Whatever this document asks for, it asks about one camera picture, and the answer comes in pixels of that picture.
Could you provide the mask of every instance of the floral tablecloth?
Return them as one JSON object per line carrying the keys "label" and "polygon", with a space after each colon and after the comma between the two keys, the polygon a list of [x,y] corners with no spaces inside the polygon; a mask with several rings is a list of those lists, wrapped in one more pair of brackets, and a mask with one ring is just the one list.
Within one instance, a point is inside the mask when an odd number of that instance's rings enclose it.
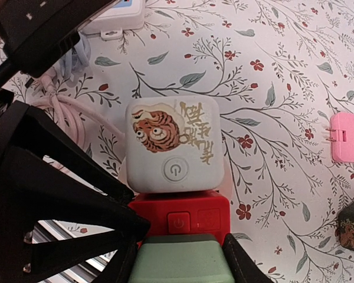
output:
{"label": "floral tablecloth", "polygon": [[[60,93],[122,130],[132,99],[213,97],[241,245],[274,282],[354,282],[354,253],[340,247],[336,224],[354,200],[354,164],[332,162],[325,130],[331,115],[354,113],[354,1],[148,0],[146,7],[144,29],[91,39],[91,67],[59,80]],[[189,85],[181,82],[187,75]],[[31,102],[38,94],[25,90],[25,79],[8,87]],[[85,126],[85,149],[117,176],[116,138],[88,119]]]}

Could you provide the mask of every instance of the tiger illustration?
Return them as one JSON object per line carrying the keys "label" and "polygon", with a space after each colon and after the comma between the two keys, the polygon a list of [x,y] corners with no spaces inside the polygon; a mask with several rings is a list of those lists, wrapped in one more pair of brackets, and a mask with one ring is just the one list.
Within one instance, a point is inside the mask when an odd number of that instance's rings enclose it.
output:
{"label": "tiger illustration", "polygon": [[153,153],[167,152],[188,142],[183,117],[169,105],[136,106],[132,119],[137,140]]}
{"label": "tiger illustration", "polygon": [[344,248],[354,249],[354,227],[353,227],[353,225],[347,224],[345,226],[345,232],[341,233],[340,242]]}

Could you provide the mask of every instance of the red power bank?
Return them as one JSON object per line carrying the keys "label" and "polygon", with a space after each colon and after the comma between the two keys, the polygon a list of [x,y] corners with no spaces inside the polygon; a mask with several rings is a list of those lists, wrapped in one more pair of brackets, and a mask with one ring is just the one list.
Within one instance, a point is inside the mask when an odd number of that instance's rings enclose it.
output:
{"label": "red power bank", "polygon": [[129,205],[151,222],[147,236],[213,234],[223,244],[230,233],[230,203],[219,193],[139,194]]}

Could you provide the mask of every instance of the white power bank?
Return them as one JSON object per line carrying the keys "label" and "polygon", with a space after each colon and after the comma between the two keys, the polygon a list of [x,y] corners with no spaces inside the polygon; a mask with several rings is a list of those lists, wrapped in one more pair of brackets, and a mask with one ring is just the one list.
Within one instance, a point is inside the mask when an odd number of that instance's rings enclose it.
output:
{"label": "white power bank", "polygon": [[126,110],[126,169],[138,193],[217,188],[224,178],[219,107],[207,96],[141,98]]}
{"label": "white power bank", "polygon": [[86,35],[99,35],[103,40],[118,39],[123,30],[144,26],[145,6],[145,0],[121,0],[89,23],[83,32]]}

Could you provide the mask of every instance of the white cable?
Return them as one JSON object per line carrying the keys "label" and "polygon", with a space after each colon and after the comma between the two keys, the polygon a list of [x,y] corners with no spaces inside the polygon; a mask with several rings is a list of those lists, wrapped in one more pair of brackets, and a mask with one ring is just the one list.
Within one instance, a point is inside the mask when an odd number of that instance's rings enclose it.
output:
{"label": "white cable", "polygon": [[[46,96],[36,100],[32,105],[43,110],[53,109],[55,122],[81,149],[85,149],[86,131],[79,113],[103,125],[117,137],[120,144],[124,144],[124,134],[116,126],[109,123],[105,117],[87,107],[84,103],[57,93],[56,86],[53,83],[53,77],[56,74],[55,69],[51,68],[38,79],[46,90]],[[65,173],[68,171],[59,163],[55,163],[54,166]]]}

